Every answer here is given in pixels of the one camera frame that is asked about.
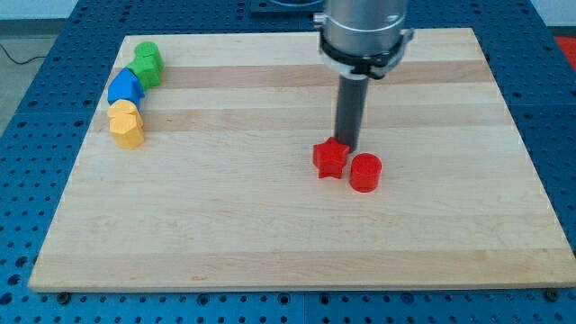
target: wooden board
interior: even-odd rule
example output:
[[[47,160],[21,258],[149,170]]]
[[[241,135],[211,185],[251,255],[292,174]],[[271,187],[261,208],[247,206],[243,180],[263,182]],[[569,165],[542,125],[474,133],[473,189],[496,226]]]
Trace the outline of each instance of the wooden board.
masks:
[[[418,30],[372,82],[356,193],[318,179],[338,75],[316,33],[130,36],[166,62],[122,150],[104,92],[29,285],[38,292],[569,286],[576,261],[469,29]]]

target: black cable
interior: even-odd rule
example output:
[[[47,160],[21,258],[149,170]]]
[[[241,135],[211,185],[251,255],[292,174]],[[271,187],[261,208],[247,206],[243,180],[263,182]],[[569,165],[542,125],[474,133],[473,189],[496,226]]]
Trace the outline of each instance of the black cable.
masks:
[[[34,58],[30,58],[25,60],[24,62],[19,62],[15,59],[13,59],[10,54],[8,53],[8,51],[6,50],[6,48],[4,47],[4,45],[0,44],[0,49],[2,49],[4,51],[4,54],[6,54],[6,56],[14,63],[14,64],[18,64],[18,65],[24,65],[24,64],[28,64],[32,61],[34,61],[35,59],[45,59],[45,56],[39,56],[39,57],[34,57]]]

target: blue perforated table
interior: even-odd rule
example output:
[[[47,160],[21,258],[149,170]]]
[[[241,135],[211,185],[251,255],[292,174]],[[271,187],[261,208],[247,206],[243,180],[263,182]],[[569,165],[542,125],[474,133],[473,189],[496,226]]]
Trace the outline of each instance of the blue perforated table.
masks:
[[[28,290],[33,262],[124,35],[312,30],[307,14],[251,15],[249,7],[227,0],[78,2],[0,139],[0,322],[576,322],[576,289],[72,294],[67,304],[55,294]],[[412,0],[408,27],[474,28],[575,249],[576,74],[532,5]]]

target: blue pentagon block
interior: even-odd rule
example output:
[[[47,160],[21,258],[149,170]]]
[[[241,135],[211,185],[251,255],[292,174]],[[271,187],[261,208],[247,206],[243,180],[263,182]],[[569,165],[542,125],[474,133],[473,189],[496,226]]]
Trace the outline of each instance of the blue pentagon block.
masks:
[[[140,108],[140,98],[144,96],[142,84],[127,68],[123,68],[108,87],[108,104],[124,99],[130,100],[137,108]]]

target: green block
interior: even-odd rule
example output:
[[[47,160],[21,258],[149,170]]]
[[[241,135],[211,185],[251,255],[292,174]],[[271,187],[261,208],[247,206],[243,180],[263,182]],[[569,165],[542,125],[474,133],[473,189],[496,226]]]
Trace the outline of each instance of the green block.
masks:
[[[136,57],[126,66],[138,78],[146,91],[152,86],[160,85],[160,67],[154,57]]]
[[[144,41],[134,49],[137,58],[154,58],[156,65],[159,67],[160,70],[164,68],[164,62],[162,61],[162,56],[160,55],[160,50],[158,49],[158,45],[156,45],[153,41]]]

